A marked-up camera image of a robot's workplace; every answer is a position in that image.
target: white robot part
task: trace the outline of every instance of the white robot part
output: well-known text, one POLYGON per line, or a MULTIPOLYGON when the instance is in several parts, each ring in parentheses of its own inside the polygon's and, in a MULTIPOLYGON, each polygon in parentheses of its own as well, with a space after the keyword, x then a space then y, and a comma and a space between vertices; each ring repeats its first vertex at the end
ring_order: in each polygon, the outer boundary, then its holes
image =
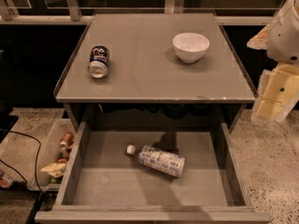
POLYGON ((288 0, 270 22, 266 50, 278 63, 299 64, 299 0, 288 0))
POLYGON ((278 62, 272 72, 263 71, 251 121, 281 122, 299 101, 299 0, 288 0, 248 47, 266 49, 267 56, 278 62))

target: floor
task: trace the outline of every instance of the floor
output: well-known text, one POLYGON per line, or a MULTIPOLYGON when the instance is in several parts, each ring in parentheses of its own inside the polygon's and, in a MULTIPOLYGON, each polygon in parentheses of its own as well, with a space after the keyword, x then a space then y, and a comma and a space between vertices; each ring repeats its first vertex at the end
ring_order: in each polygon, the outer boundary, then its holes
MULTIPOLYGON (((10 115, 19 120, 12 130, 30 134, 44 144, 51 125, 63 113, 60 108, 15 108, 10 115)), ((273 224, 299 223, 299 111, 292 111, 284 123, 267 127, 254 126, 249 117, 250 109, 244 110, 231 137, 254 208, 269 213, 273 224)), ((30 180, 37 148, 36 140, 10 133, 0 145, 0 159, 30 180)), ((3 163, 0 168, 16 182, 23 182, 3 163)), ((19 183, 0 189, 1 224, 26 222, 37 194, 24 190, 19 183)))

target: soda can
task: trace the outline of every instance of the soda can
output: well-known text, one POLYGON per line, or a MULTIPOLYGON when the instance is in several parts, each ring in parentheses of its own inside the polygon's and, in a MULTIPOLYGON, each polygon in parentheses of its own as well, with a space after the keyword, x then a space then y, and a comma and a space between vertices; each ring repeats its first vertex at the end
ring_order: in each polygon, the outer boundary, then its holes
POLYGON ((65 133, 59 142, 59 147, 64 156, 71 150, 71 146, 74 142, 74 135, 72 133, 65 133))
POLYGON ((92 49, 89 73, 93 78, 103 78, 107 75, 107 62, 109 60, 109 50, 104 46, 96 46, 92 49))

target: bowl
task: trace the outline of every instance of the bowl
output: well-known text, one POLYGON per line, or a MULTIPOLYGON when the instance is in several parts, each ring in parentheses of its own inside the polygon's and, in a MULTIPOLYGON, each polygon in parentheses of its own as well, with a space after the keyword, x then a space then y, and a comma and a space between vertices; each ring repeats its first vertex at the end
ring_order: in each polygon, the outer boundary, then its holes
POLYGON ((173 47, 177 56, 185 63, 195 63, 201 59, 209 47, 208 39, 195 33, 176 35, 173 47))

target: bottle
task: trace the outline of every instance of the bottle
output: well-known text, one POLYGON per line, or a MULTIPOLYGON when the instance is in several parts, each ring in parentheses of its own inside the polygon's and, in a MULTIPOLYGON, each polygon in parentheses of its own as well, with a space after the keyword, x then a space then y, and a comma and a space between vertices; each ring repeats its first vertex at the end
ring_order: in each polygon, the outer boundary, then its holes
POLYGON ((176 178, 182 175, 185 158, 177 154, 165 152, 157 147, 135 147, 133 145, 128 146, 126 152, 129 155, 135 156, 142 165, 176 178))

